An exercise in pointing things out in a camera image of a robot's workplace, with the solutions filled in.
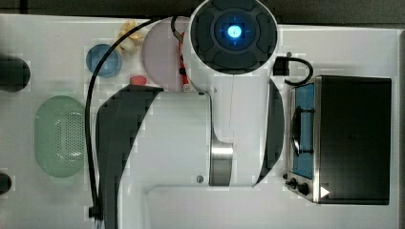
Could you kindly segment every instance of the oven knob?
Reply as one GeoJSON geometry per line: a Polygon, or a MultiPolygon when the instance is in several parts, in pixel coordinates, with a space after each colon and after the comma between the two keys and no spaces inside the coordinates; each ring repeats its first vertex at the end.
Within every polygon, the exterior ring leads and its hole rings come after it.
{"type": "Polygon", "coordinates": [[[297,184],[298,192],[302,195],[306,196],[309,193],[309,187],[306,183],[297,184]]]}
{"type": "Polygon", "coordinates": [[[289,185],[291,189],[295,189],[297,187],[297,180],[292,178],[290,181],[286,181],[286,185],[289,185]]]}

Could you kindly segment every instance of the green soap dish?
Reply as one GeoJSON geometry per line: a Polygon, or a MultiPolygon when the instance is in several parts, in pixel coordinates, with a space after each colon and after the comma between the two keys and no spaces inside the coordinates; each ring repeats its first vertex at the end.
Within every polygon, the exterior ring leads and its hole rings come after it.
{"type": "Polygon", "coordinates": [[[34,121],[34,151],[39,167],[52,177],[71,177],[85,165],[84,106],[59,95],[42,103],[34,121]]]}

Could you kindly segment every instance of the toaster oven window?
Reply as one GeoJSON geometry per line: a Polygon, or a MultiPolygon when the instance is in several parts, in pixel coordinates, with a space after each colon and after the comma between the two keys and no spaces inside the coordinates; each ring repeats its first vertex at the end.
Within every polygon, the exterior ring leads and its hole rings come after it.
{"type": "Polygon", "coordinates": [[[295,89],[295,108],[297,116],[292,125],[299,133],[296,139],[296,147],[291,151],[293,154],[294,174],[302,177],[313,177],[313,116],[315,109],[315,88],[314,84],[297,87],[295,89]]]}

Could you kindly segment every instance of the dark edge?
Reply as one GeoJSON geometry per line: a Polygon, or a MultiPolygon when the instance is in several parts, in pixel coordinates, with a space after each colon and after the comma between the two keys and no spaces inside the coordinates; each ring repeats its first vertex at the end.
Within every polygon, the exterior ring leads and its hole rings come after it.
{"type": "Polygon", "coordinates": [[[262,170],[255,185],[260,183],[273,168],[283,150],[285,117],[283,100],[273,81],[269,82],[268,114],[267,114],[267,135],[265,156],[263,158],[262,170]]]}
{"type": "Polygon", "coordinates": [[[99,199],[105,229],[118,228],[117,201],[122,173],[152,102],[162,88],[129,85],[98,110],[96,151],[99,170],[99,199]]]}
{"type": "Polygon", "coordinates": [[[405,31],[399,37],[399,223],[405,228],[405,31]]]}

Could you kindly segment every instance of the silver band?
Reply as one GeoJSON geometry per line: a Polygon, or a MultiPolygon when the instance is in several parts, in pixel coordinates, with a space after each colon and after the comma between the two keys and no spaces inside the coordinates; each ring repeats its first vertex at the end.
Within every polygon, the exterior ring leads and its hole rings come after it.
{"type": "Polygon", "coordinates": [[[233,144],[221,142],[212,132],[209,186],[229,186],[232,174],[233,144]]]}

